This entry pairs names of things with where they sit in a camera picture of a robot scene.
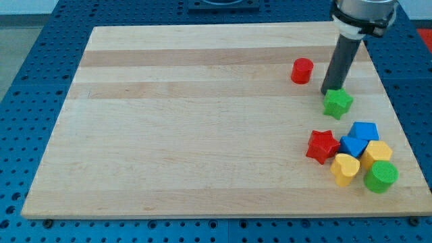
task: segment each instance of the blue block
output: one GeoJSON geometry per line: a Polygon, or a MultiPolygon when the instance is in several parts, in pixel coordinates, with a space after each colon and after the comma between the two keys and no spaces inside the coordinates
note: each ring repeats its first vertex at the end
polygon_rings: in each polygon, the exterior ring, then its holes
{"type": "Polygon", "coordinates": [[[354,122],[348,136],[366,141],[379,140],[377,125],[372,122],[354,122]]]}
{"type": "Polygon", "coordinates": [[[360,157],[365,150],[368,142],[363,139],[342,136],[340,139],[339,153],[346,153],[353,157],[360,157]]]}

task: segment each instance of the plastic block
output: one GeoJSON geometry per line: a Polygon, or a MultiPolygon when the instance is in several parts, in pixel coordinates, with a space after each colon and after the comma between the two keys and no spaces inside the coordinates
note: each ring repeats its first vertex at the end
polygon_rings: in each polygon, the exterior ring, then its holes
{"type": "Polygon", "coordinates": [[[306,156],[316,159],[322,165],[326,159],[335,156],[340,147],[340,143],[333,137],[330,130],[325,132],[312,131],[308,145],[306,156]]]}
{"type": "Polygon", "coordinates": [[[348,136],[367,141],[379,140],[377,125],[373,122],[354,122],[348,136]]]}
{"type": "Polygon", "coordinates": [[[324,115],[331,115],[336,119],[350,110],[354,101],[343,88],[339,90],[328,90],[324,97],[324,115]]]}
{"type": "Polygon", "coordinates": [[[398,169],[389,161],[377,161],[364,177],[365,186],[375,193],[384,193],[399,178],[398,169]]]}
{"type": "Polygon", "coordinates": [[[313,62],[307,58],[299,58],[292,67],[291,80],[296,84],[306,84],[311,79],[313,62]]]}
{"type": "Polygon", "coordinates": [[[341,187],[348,186],[359,170],[360,161],[343,153],[336,155],[330,167],[330,171],[335,176],[336,184],[341,187]]]}
{"type": "Polygon", "coordinates": [[[390,161],[392,149],[384,141],[370,141],[360,157],[360,163],[366,170],[370,170],[376,161],[390,161]]]}
{"type": "Polygon", "coordinates": [[[367,146],[367,141],[349,136],[342,136],[340,139],[339,153],[346,153],[353,157],[360,157],[367,146]]]}

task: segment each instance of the blue pegboard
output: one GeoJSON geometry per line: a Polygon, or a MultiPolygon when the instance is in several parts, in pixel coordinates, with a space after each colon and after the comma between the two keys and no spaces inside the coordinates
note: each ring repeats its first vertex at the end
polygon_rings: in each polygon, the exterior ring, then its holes
{"type": "MultiPolygon", "coordinates": [[[[259,11],[188,13],[180,0],[59,0],[0,106],[0,242],[432,242],[431,217],[59,220],[51,228],[20,217],[94,26],[327,21],[329,6],[327,0],[262,0],[259,11]]],[[[365,40],[431,186],[432,55],[401,9],[383,38],[365,40]]]]}

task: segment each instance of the yellow heart block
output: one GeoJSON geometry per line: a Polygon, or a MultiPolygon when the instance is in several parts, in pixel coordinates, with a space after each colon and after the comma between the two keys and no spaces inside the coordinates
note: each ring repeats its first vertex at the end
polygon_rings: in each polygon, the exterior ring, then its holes
{"type": "Polygon", "coordinates": [[[360,157],[363,168],[370,170],[376,161],[390,161],[392,149],[384,141],[370,141],[360,157]]]}
{"type": "Polygon", "coordinates": [[[347,186],[360,170],[360,161],[351,155],[337,154],[330,171],[335,176],[335,181],[338,186],[347,186]]]}

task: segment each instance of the wooden board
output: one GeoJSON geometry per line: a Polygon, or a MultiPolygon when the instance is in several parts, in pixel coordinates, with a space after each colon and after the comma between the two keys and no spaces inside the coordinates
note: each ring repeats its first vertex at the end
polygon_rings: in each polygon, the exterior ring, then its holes
{"type": "Polygon", "coordinates": [[[331,22],[97,27],[22,210],[29,219],[428,215],[432,197],[365,46],[338,121],[319,92],[331,22]],[[299,57],[313,79],[289,80],[299,57]],[[339,188],[312,130],[376,122],[400,179],[339,188]]]}

